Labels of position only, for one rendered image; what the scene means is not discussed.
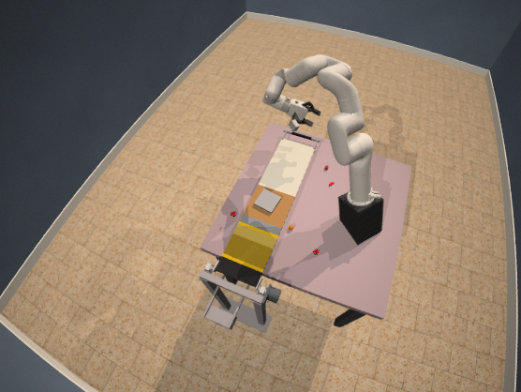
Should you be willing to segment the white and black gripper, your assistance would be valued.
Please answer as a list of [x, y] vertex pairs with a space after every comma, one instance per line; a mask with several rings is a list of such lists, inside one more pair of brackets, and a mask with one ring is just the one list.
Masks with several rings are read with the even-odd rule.
[[[309, 109], [311, 109], [311, 110], [309, 110]], [[313, 104], [310, 101], [304, 103], [301, 100], [294, 99], [294, 98], [290, 100], [290, 105], [289, 105], [288, 109], [285, 111], [285, 113], [290, 117], [292, 117], [294, 115], [294, 113], [296, 113], [294, 116], [294, 119], [297, 121], [298, 124], [306, 124], [306, 125], [309, 125], [310, 127], [312, 127], [313, 122], [309, 121], [307, 119], [305, 120], [305, 116], [307, 115], [308, 112], [313, 112], [314, 114], [316, 114], [318, 116], [320, 116], [320, 113], [321, 113], [321, 111], [315, 109], [315, 107], [313, 106]]]

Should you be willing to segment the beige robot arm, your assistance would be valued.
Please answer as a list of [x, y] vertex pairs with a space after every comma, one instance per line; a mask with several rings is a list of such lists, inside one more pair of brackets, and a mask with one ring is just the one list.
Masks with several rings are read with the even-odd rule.
[[374, 145], [365, 133], [348, 138], [365, 125], [358, 92], [349, 81], [352, 70], [348, 64], [322, 54], [307, 57], [289, 70], [279, 70], [269, 82], [262, 102], [285, 112], [290, 105], [290, 98], [281, 95], [285, 84], [297, 87], [316, 76], [319, 84], [332, 92], [338, 102], [340, 113], [329, 119], [327, 130], [336, 161], [350, 168], [348, 202], [356, 206], [369, 205], [375, 198], [380, 199], [379, 193], [371, 188]]

